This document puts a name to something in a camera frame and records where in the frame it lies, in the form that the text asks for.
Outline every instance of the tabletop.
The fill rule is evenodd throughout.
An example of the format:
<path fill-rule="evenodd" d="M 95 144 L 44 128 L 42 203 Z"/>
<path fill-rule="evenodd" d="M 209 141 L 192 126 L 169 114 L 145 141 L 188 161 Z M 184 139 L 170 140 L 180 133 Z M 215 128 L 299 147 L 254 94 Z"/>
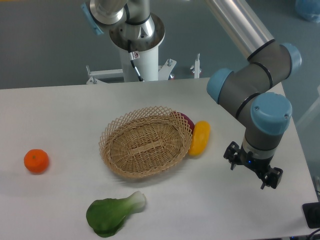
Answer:
<path fill-rule="evenodd" d="M 276 189 L 260 189 L 249 169 L 223 154 L 245 128 L 206 93 L 208 78 L 0 90 L 0 239 L 100 239 L 86 221 L 98 199 L 141 191 L 147 206 L 112 239 L 267 239 L 312 232 L 302 204 L 317 202 L 293 121 L 271 161 L 283 169 Z M 284 94 L 281 84 L 272 89 Z M 211 125 L 205 152 L 141 180 L 111 172 L 100 136 L 117 117 L 163 106 Z M 43 149 L 48 170 L 30 174 L 24 155 Z"/>

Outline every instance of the metal bracket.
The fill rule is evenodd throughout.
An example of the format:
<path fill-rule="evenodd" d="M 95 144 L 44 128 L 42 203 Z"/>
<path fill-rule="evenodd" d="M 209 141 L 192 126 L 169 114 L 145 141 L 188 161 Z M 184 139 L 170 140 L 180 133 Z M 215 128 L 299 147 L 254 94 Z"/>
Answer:
<path fill-rule="evenodd" d="M 176 66 L 177 61 L 173 59 L 168 59 L 163 66 L 158 66 L 158 80 L 169 80 L 173 78 L 172 70 Z M 86 84 L 105 84 L 106 82 L 99 79 L 113 79 L 121 78 L 124 76 L 122 69 L 113 69 L 113 70 L 102 70 L 102 71 L 90 71 L 89 66 L 86 66 L 86 71 L 89 77 L 89 80 Z"/>
<path fill-rule="evenodd" d="M 166 61 L 166 63 L 161 67 L 161 69 L 158 71 L 158 81 L 168 80 L 176 64 L 177 64 L 177 61 L 169 58 Z"/>

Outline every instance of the silver metal cylinder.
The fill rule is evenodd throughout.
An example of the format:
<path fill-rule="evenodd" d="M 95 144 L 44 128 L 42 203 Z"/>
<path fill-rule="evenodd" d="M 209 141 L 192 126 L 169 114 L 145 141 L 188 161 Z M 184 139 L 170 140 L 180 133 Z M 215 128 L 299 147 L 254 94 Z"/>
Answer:
<path fill-rule="evenodd" d="M 124 14 L 124 6 L 128 0 L 91 0 L 90 11 L 94 18 L 102 24 L 116 24 Z"/>
<path fill-rule="evenodd" d="M 274 39 L 245 0 L 205 2 L 245 58 Z"/>

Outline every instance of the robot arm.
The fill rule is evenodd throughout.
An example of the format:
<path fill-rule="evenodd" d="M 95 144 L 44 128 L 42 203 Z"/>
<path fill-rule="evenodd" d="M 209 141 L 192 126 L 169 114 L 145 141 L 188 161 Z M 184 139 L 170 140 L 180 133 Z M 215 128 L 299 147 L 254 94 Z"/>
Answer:
<path fill-rule="evenodd" d="M 262 189 L 264 186 L 275 189 L 283 171 L 271 168 L 270 162 L 289 126 L 292 106 L 284 96 L 267 91 L 300 67 L 301 55 L 289 43 L 278 44 L 245 0 L 205 2 L 249 62 L 238 72 L 220 69 L 207 85 L 208 94 L 246 127 L 242 146 L 232 142 L 224 158 L 229 160 L 232 170 L 236 165 L 244 165 L 255 172 L 262 180 Z M 82 6 L 84 11 L 85 7 L 90 9 L 86 15 L 94 29 L 98 28 L 95 24 L 108 30 L 121 24 L 116 33 L 119 37 L 115 37 L 112 30 L 110 37 L 128 52 L 130 45 L 127 43 L 138 51 L 146 51 L 163 40 L 162 22 L 155 15 L 150 17 L 150 0 L 91 0 L 90 4 Z M 143 70 L 150 59 L 150 56 L 145 59 L 139 69 Z M 145 68 L 147 71 L 142 75 L 147 76 L 146 79 L 157 75 L 158 68 L 151 72 L 151 67 L 158 67 L 158 62 L 150 62 Z M 122 69 L 124 73 L 133 71 L 124 64 Z"/>
<path fill-rule="evenodd" d="M 284 96 L 267 92 L 301 65 L 297 48 L 278 44 L 245 0 L 205 0 L 210 10 L 247 58 L 238 72 L 223 68 L 207 85 L 208 94 L 246 127 L 241 148 L 232 142 L 224 158 L 254 171 L 264 186 L 275 189 L 282 169 L 271 168 L 281 138 L 289 126 L 292 106 Z"/>

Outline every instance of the green leaf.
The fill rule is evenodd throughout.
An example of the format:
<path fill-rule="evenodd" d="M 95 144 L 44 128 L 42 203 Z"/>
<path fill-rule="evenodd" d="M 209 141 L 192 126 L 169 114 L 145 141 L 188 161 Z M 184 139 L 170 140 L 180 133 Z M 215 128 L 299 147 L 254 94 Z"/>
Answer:
<path fill-rule="evenodd" d="M 116 234 L 128 215 L 137 213 L 145 204 L 146 197 L 140 191 L 127 198 L 96 200 L 86 211 L 86 220 L 96 234 L 107 238 Z"/>
<path fill-rule="evenodd" d="M 101 238 L 108 238 L 115 235 L 117 231 L 120 230 L 120 228 L 122 228 L 124 224 L 125 224 L 125 218 L 115 228 L 109 229 L 107 231 L 94 230 L 94 232 Z"/>

